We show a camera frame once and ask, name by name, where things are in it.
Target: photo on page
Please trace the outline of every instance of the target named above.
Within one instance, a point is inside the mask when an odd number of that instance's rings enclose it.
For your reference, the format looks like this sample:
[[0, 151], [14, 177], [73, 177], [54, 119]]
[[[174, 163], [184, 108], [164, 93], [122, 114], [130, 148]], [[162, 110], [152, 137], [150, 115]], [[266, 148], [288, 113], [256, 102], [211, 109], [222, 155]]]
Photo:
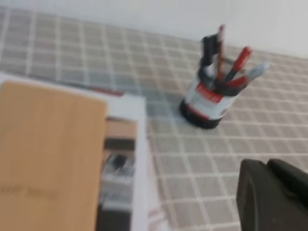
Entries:
[[135, 172], [136, 124], [108, 119], [96, 231], [129, 231]]

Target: tiled surface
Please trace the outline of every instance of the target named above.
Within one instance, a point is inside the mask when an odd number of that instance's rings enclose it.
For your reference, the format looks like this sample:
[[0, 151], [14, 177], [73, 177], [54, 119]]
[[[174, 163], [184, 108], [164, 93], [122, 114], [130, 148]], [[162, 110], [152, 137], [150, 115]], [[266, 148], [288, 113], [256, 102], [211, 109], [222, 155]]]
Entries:
[[[178, 113], [198, 41], [5, 8], [0, 29], [1, 70], [147, 97], [157, 182], [174, 230], [239, 229], [243, 158], [280, 157], [308, 170], [308, 60], [255, 51], [248, 66], [269, 60], [270, 70], [204, 131]], [[225, 50], [230, 58], [239, 52]]]

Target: stack of papers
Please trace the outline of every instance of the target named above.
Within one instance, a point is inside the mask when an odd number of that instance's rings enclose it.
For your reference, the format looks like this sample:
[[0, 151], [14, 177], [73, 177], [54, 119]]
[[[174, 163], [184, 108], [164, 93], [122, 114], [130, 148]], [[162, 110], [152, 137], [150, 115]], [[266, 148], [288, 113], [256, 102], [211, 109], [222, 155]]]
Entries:
[[[8, 82], [10, 84], [22, 84], [25, 88], [65, 92], [70, 96], [77, 95], [93, 102], [107, 104], [106, 118], [102, 117], [102, 120], [105, 121], [106, 134], [102, 141], [104, 148], [102, 150], [101, 169], [97, 172], [97, 177], [100, 179], [100, 182], [97, 183], [99, 192], [97, 192], [97, 198], [95, 198], [97, 207], [87, 208], [91, 209], [90, 212], [94, 212], [93, 209], [96, 210], [96, 217], [90, 217], [96, 224], [95, 228], [91, 225], [84, 226], [84, 230], [170, 230], [166, 214], [161, 208], [153, 164], [151, 159], [148, 158], [146, 100], [144, 98], [112, 92], [94, 92], [0, 74], [0, 85]], [[8, 195], [0, 195], [0, 214], [5, 212], [1, 197], [8, 197]], [[21, 225], [25, 231], [36, 231], [35, 228], [38, 227], [34, 224]]]

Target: red label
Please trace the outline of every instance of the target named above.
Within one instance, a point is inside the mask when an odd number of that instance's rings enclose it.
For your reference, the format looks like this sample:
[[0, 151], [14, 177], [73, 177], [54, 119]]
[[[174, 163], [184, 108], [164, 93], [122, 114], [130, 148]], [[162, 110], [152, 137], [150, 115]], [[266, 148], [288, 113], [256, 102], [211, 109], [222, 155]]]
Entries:
[[205, 99], [213, 102], [213, 103], [219, 103], [221, 99], [223, 98], [222, 95], [218, 95], [209, 89], [207, 89], [205, 86], [202, 85], [202, 83], [199, 83], [196, 87], [196, 91], [199, 92]]

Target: white wall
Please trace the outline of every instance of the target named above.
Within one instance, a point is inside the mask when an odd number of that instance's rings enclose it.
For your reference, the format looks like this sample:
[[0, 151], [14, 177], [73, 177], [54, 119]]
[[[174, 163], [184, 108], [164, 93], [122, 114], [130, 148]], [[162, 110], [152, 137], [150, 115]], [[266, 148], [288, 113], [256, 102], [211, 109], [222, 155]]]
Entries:
[[226, 42], [308, 57], [305, 0], [0, 0], [36, 9], [190, 39], [225, 23]]

